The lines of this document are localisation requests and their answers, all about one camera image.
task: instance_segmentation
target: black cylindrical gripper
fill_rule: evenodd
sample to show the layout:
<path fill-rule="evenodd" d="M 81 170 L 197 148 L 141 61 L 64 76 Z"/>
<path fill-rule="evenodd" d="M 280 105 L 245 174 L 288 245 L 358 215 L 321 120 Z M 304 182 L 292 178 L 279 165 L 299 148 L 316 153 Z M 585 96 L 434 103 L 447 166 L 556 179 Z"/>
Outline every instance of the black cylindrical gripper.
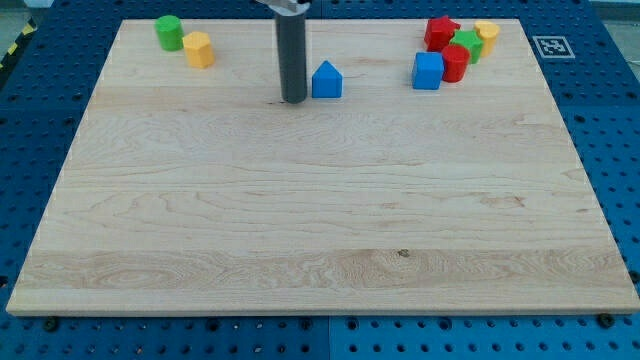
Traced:
<path fill-rule="evenodd" d="M 276 12 L 275 15 L 282 99 L 297 104 L 307 98 L 306 12 L 294 16 Z"/>

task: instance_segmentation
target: yellow hexagonal block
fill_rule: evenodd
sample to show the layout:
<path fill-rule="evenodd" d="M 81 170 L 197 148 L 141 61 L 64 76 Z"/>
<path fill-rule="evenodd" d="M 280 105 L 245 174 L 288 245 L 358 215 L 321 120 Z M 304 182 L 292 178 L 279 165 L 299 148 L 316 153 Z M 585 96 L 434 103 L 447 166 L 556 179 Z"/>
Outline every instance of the yellow hexagonal block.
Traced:
<path fill-rule="evenodd" d="M 182 44 L 190 66 L 204 69 L 216 61 L 208 34 L 194 31 L 182 38 Z"/>
<path fill-rule="evenodd" d="M 484 42 L 480 57 L 485 57 L 493 51 L 493 46 L 496 44 L 496 39 L 500 33 L 500 26 L 491 21 L 478 20 L 475 23 L 474 29 L 478 33 L 478 37 Z"/>

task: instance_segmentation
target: green block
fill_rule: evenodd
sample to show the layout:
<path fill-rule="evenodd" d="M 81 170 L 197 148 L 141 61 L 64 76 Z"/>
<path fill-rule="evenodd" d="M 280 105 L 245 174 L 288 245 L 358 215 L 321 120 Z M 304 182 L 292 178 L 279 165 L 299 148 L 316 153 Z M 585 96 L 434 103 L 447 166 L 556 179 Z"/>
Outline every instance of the green block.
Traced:
<path fill-rule="evenodd" d="M 160 47 L 166 51 L 182 49 L 182 24 L 180 19 L 173 15 L 165 15 L 156 20 L 156 34 L 160 40 Z"/>
<path fill-rule="evenodd" d="M 484 41 L 478 37 L 478 34 L 474 30 L 456 30 L 449 44 L 466 47 L 471 53 L 469 63 L 475 64 L 478 62 L 478 59 L 480 59 L 480 53 L 482 52 Z"/>

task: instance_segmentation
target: yellow and black tape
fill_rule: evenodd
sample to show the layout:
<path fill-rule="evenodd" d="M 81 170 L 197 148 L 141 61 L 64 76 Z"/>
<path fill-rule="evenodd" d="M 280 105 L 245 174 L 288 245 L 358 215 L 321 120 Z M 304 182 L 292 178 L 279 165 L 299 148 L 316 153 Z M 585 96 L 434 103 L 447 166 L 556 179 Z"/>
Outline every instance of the yellow and black tape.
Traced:
<path fill-rule="evenodd" d="M 2 61 L 0 61 L 0 90 L 2 90 L 7 83 L 9 75 L 11 75 L 13 69 L 18 64 L 18 60 L 22 57 L 22 54 L 24 54 L 24 50 L 29 42 L 31 42 L 35 31 L 36 24 L 33 22 L 33 19 L 30 19 L 16 38 L 16 41 L 9 46 L 7 52 L 2 57 Z"/>

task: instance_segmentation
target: wooden board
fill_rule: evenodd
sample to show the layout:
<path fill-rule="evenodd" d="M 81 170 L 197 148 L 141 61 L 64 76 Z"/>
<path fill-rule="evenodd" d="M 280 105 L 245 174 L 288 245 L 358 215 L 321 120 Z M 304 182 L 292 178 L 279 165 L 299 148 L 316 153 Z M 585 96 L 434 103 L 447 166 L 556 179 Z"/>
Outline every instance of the wooden board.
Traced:
<path fill-rule="evenodd" d="M 528 42 L 415 91 L 423 20 L 309 21 L 280 101 L 272 21 L 125 21 L 11 296 L 14 315 L 569 314 L 639 301 Z M 471 21 L 462 21 L 470 28 Z"/>

